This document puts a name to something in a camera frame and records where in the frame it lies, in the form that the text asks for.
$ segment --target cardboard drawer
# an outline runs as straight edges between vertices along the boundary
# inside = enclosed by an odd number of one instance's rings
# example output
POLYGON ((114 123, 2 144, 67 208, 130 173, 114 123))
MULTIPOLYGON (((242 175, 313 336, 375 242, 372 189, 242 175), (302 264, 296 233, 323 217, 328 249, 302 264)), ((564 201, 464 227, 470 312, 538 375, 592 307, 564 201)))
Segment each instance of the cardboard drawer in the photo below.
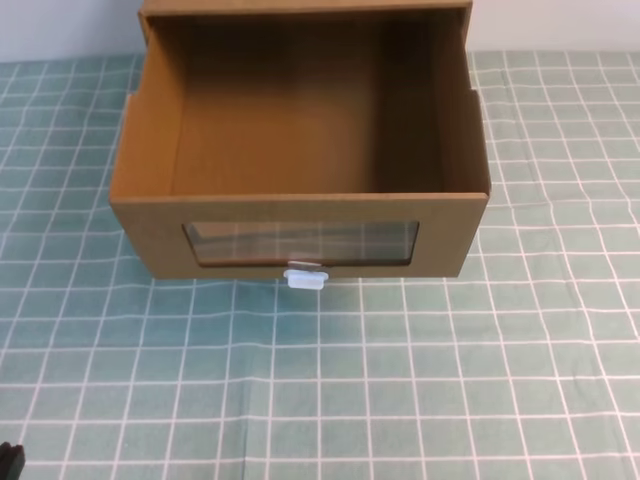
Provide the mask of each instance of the cardboard drawer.
POLYGON ((147 267, 457 275, 490 193, 470 3, 247 3, 143 7, 110 200, 147 267))

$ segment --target teal tablecloth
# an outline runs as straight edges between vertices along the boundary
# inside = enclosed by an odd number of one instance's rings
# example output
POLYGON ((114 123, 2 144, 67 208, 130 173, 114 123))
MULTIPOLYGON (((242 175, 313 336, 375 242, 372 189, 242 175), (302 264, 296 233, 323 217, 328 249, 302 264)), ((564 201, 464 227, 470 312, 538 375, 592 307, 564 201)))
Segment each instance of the teal tablecloth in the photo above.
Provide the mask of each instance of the teal tablecloth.
POLYGON ((461 277, 320 295, 149 277, 107 205, 141 65, 0 65, 25 480, 638 478, 640 54, 472 55, 494 190, 461 277))

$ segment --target plastic handle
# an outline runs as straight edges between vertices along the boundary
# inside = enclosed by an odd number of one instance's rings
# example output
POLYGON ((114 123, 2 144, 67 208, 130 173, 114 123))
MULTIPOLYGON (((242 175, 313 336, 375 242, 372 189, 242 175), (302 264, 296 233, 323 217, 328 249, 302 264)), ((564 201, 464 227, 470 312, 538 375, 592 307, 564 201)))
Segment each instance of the plastic handle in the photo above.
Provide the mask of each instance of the plastic handle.
POLYGON ((325 272, 307 272, 305 270, 287 270, 284 272, 290 288, 303 290, 322 290, 329 275, 325 272))

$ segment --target drawer window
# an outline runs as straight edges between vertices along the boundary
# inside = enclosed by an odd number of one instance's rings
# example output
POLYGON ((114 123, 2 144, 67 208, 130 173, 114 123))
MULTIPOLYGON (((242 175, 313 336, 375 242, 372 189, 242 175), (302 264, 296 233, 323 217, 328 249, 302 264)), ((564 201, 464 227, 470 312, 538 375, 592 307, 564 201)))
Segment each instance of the drawer window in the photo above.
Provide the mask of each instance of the drawer window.
POLYGON ((408 265, 418 222, 197 222, 185 232, 203 267, 408 265))

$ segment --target white wall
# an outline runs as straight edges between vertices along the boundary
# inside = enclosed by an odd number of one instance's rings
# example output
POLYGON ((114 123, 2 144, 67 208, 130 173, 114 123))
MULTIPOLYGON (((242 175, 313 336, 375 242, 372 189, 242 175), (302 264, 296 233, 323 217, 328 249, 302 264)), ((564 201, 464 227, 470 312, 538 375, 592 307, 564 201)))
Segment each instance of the white wall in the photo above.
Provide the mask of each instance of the white wall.
POLYGON ((0 0, 0 62, 144 50, 142 0, 0 0))
POLYGON ((475 0, 473 50, 640 50, 640 0, 475 0))
MULTIPOLYGON (((0 61, 142 51, 141 1, 0 0, 0 61)), ((468 47, 640 50, 640 0, 475 0, 468 47)))

